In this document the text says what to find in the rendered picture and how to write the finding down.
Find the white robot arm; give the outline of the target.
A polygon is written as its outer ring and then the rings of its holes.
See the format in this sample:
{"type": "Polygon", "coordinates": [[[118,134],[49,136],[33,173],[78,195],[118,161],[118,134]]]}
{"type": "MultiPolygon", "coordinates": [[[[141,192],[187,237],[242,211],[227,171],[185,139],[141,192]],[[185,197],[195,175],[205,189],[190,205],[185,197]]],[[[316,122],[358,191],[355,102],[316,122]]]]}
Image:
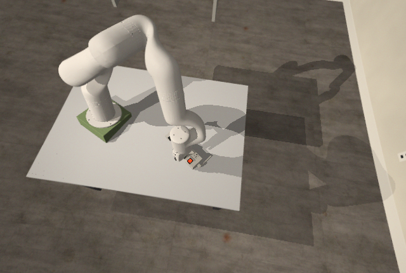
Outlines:
{"type": "Polygon", "coordinates": [[[122,116],[107,86],[113,68],[145,50],[146,68],[154,80],[164,118],[175,126],[165,137],[171,141],[175,153],[185,154],[191,145],[206,139],[206,128],[200,116],[186,110],[180,67],[158,36],[157,27],[149,17],[131,16],[91,38],[89,47],[63,61],[58,71],[68,85],[81,86],[90,107],[86,113],[88,123],[96,128],[108,128],[122,116]]]}

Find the beige power strip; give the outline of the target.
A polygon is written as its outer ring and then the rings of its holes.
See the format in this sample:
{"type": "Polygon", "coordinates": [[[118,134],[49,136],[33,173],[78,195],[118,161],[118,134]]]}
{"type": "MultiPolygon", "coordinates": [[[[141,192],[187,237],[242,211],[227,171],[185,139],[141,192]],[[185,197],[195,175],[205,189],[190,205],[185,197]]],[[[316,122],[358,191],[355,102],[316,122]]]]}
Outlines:
{"type": "Polygon", "coordinates": [[[208,160],[208,158],[202,163],[199,164],[202,161],[202,158],[192,149],[192,151],[186,156],[186,158],[183,159],[192,169],[194,169],[196,166],[199,168],[208,160]]]}

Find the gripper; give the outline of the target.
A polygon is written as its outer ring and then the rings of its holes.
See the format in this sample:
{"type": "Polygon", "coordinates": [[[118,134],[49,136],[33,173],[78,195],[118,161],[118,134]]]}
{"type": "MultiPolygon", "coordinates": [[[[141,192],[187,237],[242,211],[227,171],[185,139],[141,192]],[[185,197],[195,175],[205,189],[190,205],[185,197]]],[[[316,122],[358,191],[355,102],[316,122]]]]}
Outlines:
{"type": "Polygon", "coordinates": [[[180,162],[182,159],[186,158],[186,156],[187,156],[191,151],[192,151],[192,145],[190,146],[189,151],[188,151],[187,153],[185,153],[185,154],[175,153],[175,150],[173,149],[173,156],[174,156],[174,159],[180,162]]]}

